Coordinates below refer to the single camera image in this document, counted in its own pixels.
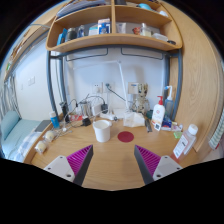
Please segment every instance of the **soap dispenser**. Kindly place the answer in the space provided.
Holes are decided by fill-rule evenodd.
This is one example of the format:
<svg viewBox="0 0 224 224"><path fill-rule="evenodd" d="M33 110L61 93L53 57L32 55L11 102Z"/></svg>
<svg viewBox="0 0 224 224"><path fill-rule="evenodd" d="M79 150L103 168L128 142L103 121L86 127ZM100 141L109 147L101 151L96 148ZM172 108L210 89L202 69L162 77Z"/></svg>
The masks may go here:
<svg viewBox="0 0 224 224"><path fill-rule="evenodd" d="M166 86L165 90L170 89L170 94L165 100L165 118L171 119L171 114L173 112L173 99L172 99L172 86Z"/></svg>
<svg viewBox="0 0 224 224"><path fill-rule="evenodd" d="M152 124L159 124L162 126L164 114L165 114L165 107L163 106L163 97L160 97L160 101L158 104L154 106L153 114L152 114Z"/></svg>

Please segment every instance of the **red disc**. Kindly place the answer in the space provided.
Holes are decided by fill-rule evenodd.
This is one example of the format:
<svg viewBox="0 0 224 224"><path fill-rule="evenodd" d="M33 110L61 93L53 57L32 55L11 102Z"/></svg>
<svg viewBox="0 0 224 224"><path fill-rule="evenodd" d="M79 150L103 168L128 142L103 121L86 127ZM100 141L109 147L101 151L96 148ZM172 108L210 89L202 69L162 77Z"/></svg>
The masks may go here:
<svg viewBox="0 0 224 224"><path fill-rule="evenodd" d="M134 139L134 135L128 131L120 132L117 137L121 142L131 142Z"/></svg>

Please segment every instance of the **cabinet door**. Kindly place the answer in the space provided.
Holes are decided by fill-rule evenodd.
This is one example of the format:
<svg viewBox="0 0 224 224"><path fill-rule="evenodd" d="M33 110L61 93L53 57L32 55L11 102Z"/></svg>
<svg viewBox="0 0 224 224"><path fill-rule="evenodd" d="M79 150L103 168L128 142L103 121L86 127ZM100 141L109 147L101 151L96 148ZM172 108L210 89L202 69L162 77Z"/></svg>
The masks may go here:
<svg viewBox="0 0 224 224"><path fill-rule="evenodd" d="M211 150L208 141L223 108L220 59L206 34L190 17L166 2L161 3L175 20L183 41L183 83L176 121L183 124L184 130L190 124L198 126L194 149L204 155L206 148ZM177 59L171 59L170 75L170 85L176 87Z"/></svg>

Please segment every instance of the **white cup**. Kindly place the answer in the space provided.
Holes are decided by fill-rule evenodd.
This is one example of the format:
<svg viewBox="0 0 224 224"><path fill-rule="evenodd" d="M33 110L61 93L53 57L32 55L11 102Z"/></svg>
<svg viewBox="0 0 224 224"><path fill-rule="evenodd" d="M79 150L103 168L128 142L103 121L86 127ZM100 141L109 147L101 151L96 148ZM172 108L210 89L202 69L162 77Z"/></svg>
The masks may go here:
<svg viewBox="0 0 224 224"><path fill-rule="evenodd" d="M106 120L93 122L93 128L98 142L107 142L110 139L110 126L112 126L112 123Z"/></svg>

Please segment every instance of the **red bottle cap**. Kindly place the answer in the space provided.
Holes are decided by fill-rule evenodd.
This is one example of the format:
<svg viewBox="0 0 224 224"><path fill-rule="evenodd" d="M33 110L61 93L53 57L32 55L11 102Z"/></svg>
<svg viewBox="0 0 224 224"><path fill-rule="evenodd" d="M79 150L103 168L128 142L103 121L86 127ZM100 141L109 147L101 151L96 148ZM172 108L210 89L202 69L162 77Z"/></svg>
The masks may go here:
<svg viewBox="0 0 224 224"><path fill-rule="evenodd" d="M158 96L158 97L160 97L159 105L163 105L163 97L162 96Z"/></svg>

